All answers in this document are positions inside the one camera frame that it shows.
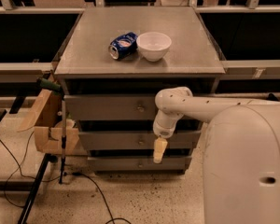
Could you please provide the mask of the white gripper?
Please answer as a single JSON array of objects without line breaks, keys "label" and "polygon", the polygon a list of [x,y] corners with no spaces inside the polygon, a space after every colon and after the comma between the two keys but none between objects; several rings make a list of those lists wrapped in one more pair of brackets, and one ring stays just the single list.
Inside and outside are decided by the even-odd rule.
[{"label": "white gripper", "polygon": [[178,113],[158,111],[153,122],[153,132],[158,137],[154,141],[153,161],[155,163],[161,163],[168,144],[166,139],[173,135],[176,124],[180,119],[181,115]]}]

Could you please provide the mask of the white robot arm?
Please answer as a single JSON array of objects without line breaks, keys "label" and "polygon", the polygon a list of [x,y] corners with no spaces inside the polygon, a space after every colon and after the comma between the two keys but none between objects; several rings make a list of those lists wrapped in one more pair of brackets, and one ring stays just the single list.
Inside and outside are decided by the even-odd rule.
[{"label": "white robot arm", "polygon": [[205,224],[280,224],[280,102],[195,97],[180,87],[159,91],[155,104],[156,163],[181,118],[207,124]]}]

